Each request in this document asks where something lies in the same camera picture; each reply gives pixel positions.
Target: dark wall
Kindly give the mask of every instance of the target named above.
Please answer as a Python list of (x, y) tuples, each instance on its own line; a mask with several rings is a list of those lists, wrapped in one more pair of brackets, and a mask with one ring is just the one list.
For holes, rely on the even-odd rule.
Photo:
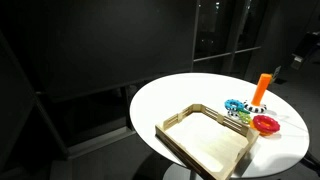
[(253, 53), (246, 79), (259, 78), (278, 66), (289, 67), (292, 53), (306, 32), (320, 28), (319, 0), (281, 0), (274, 10), (267, 33), (263, 35), (262, 49)]
[(0, 173), (34, 105), (30, 86), (0, 31)]
[(52, 100), (190, 70), (196, 0), (7, 0), (1, 27)]

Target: round white table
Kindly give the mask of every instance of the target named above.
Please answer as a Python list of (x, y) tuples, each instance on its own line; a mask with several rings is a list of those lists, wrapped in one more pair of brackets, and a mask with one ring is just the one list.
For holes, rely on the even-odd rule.
[[(130, 105), (130, 117), (136, 132), (151, 148), (184, 166), (155, 136), (155, 125), (191, 104), (203, 104), (227, 115), (224, 107), (227, 99), (251, 102), (255, 90), (255, 84), (222, 75), (170, 75), (150, 82), (136, 93)], [(277, 120), (281, 129), (268, 137), (259, 136), (250, 150), (251, 156), (239, 162), (233, 178), (255, 178), (285, 171), (298, 163), (308, 150), (308, 129), (297, 111), (268, 90), (261, 103), (268, 107), (265, 115)], [(179, 167), (177, 165), (170, 167), (165, 177), (174, 173), (172, 168)]]

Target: dark floor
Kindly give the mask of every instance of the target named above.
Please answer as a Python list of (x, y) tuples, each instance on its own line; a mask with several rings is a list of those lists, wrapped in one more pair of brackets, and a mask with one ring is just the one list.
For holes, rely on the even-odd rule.
[[(269, 90), (289, 104), (305, 120), (310, 134), (310, 152), (320, 158), (320, 66), (306, 65), (300, 71), (282, 70), (279, 74), (282, 84), (274, 83)], [(71, 164), (68, 180), (157, 180), (162, 179), (167, 168), (172, 164), (148, 147), (137, 135), (78, 157)], [(50, 171), (44, 168), (27, 180), (47, 180)], [(298, 163), (280, 174), (260, 178), (261, 180), (312, 180), (319, 179), (315, 172)]]

